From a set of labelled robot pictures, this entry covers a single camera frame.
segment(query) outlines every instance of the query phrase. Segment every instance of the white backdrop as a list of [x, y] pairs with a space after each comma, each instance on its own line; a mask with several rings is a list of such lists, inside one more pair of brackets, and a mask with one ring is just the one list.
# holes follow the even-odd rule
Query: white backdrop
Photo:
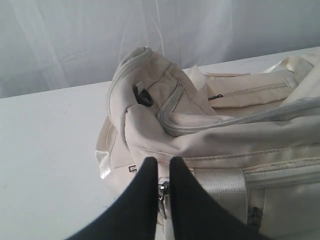
[[150, 46], [182, 68], [320, 46], [320, 0], [0, 0], [0, 98], [110, 81]]

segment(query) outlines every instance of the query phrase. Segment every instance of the tabletop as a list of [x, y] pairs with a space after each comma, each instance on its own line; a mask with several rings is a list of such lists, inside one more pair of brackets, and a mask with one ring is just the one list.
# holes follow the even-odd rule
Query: tabletop
[[[315, 52], [320, 47], [200, 70], [259, 73], [287, 56]], [[0, 99], [0, 239], [65, 239], [115, 201], [117, 195], [101, 180], [95, 157], [110, 85], [103, 82]]]

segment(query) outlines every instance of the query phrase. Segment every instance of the bag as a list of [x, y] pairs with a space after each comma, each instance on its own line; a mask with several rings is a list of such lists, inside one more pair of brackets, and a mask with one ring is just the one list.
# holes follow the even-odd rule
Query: bag
[[109, 88], [96, 146], [101, 178], [123, 191], [143, 159], [155, 157], [167, 240], [173, 156], [221, 206], [268, 237], [320, 229], [319, 59], [288, 57], [239, 76], [195, 66], [188, 77], [150, 48], [136, 49]]

